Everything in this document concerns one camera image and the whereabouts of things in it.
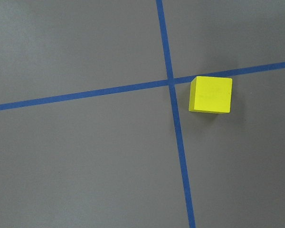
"yellow block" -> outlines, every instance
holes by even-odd
[[[232,78],[197,76],[191,82],[189,111],[230,113]]]

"blue line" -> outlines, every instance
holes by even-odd
[[[191,191],[190,191],[186,156],[185,156],[184,143],[183,143],[182,133],[181,133],[181,125],[180,125],[181,121],[180,121],[179,109],[177,105],[177,97],[176,97],[175,86],[174,86],[173,69],[172,69],[172,62],[171,62],[171,56],[170,56],[170,49],[169,49],[169,42],[168,42],[168,35],[167,35],[167,28],[166,28],[162,0],[156,0],[156,5],[157,5],[158,19],[159,19],[160,29],[161,29],[161,40],[162,40],[163,53],[165,57],[168,86],[169,86],[169,92],[170,92],[170,100],[171,100],[177,148],[179,151],[180,171],[181,171],[182,183],[183,183],[184,193],[185,193],[189,227],[195,228],[195,219],[194,219],[194,213],[193,213],[193,204],[192,204],[192,199],[191,199]]]
[[[199,75],[213,76],[213,77],[230,77],[230,76],[245,75],[245,74],[257,73],[257,72],[263,72],[263,71],[269,71],[269,70],[279,70],[279,69],[284,69],[284,68],[285,68],[285,62],[282,62],[282,63],[252,66],[252,67],[246,67],[246,68],[240,68],[240,69],[234,69],[234,70],[213,72],[213,73],[208,73],[208,74],[199,74]],[[175,78],[174,83],[181,84],[181,83],[191,82],[196,76],[198,75]]]
[[[92,96],[101,96],[101,95],[116,94],[116,93],[122,93],[122,92],[134,91],[134,90],[155,88],[155,87],[161,87],[161,86],[167,86],[167,85],[168,85],[167,80],[161,80],[161,81],[146,82],[146,83],[140,83],[140,84],[134,84],[134,85],[125,85],[125,86],[119,86],[119,87],[113,87],[113,88],[107,88],[107,89],[98,89],[98,90],[86,91],[86,92],[75,93],[75,94],[44,97],[44,98],[38,98],[38,99],[33,99],[33,100],[27,100],[27,101],[0,104],[0,111],[6,110],[6,109],[33,106],[33,105],[41,105],[41,104],[43,105],[43,104],[54,103],[54,102],[69,101],[69,100],[81,99],[81,98],[92,97]]]

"yellow square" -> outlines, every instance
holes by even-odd
[[[230,113],[232,78],[197,76],[191,82],[189,111]]]

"yellow box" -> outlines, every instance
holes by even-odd
[[[189,111],[230,113],[232,78],[197,76],[191,82]]]

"cube top face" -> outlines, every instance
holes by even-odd
[[[232,78],[197,76],[191,82],[189,111],[229,113]]]

